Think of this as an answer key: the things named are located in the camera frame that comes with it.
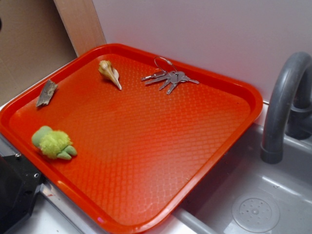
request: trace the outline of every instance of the key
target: key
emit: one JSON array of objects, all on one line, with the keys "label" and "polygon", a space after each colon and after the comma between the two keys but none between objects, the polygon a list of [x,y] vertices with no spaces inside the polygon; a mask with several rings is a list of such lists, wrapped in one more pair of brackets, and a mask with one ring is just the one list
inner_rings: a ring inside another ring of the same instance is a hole
[{"label": "key", "polygon": [[167,94],[169,95],[173,89],[177,87],[177,85],[182,81],[182,76],[184,76],[184,72],[173,72],[173,75],[170,79],[171,86],[167,91]]},{"label": "key", "polygon": [[159,90],[162,90],[162,89],[165,88],[168,84],[170,84],[170,78],[168,78],[168,79],[166,80],[166,82],[165,82],[163,85],[161,85],[161,87],[159,88]]},{"label": "key", "polygon": [[187,81],[189,81],[189,82],[192,82],[192,83],[195,83],[195,84],[199,84],[199,81],[188,78],[185,75],[184,72],[179,72],[178,80],[179,80],[179,82],[187,82]]},{"label": "key", "polygon": [[145,85],[153,84],[153,83],[160,82],[160,81],[166,80],[166,79],[171,79],[171,77],[172,77],[172,72],[169,72],[166,75],[163,75],[161,77],[158,77],[158,78],[155,78],[153,80],[150,80],[150,81],[146,82]]},{"label": "key", "polygon": [[167,74],[166,71],[155,72],[154,74],[152,74],[150,76],[146,76],[146,77],[141,78],[141,81],[145,81],[145,80],[152,79],[152,78],[158,78],[158,77],[164,76],[166,74]]}]

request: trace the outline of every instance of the conch shell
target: conch shell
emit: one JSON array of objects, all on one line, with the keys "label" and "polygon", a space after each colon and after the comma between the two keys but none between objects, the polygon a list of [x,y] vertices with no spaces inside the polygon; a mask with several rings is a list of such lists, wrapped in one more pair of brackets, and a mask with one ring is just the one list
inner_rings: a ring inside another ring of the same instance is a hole
[{"label": "conch shell", "polygon": [[113,68],[110,61],[102,60],[99,62],[98,71],[104,76],[104,78],[111,80],[118,87],[118,89],[121,90],[121,85],[118,81],[119,73],[115,68]]}]

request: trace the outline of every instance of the sink drain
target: sink drain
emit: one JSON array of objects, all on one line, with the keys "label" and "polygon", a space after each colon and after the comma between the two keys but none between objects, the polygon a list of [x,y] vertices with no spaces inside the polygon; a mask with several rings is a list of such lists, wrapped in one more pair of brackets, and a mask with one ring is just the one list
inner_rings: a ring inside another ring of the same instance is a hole
[{"label": "sink drain", "polygon": [[264,233],[279,221],[277,204],[264,194],[245,194],[232,207],[233,218],[243,229],[252,233]]}]

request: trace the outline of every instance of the sink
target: sink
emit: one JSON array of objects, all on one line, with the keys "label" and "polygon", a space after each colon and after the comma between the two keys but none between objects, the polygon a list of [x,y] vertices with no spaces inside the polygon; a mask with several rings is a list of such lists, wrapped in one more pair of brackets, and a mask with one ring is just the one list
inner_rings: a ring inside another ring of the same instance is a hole
[{"label": "sink", "polygon": [[262,132],[251,126],[180,208],[218,234],[312,233],[312,147],[286,136],[283,160],[268,164]]}]

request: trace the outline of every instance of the stuffed toy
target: stuffed toy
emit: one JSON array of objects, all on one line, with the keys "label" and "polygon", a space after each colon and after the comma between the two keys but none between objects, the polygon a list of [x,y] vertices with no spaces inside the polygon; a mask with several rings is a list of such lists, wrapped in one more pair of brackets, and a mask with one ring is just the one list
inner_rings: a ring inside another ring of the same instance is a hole
[{"label": "stuffed toy", "polygon": [[71,155],[77,155],[69,136],[63,131],[53,131],[49,126],[42,126],[33,134],[31,140],[50,159],[71,160]]}]

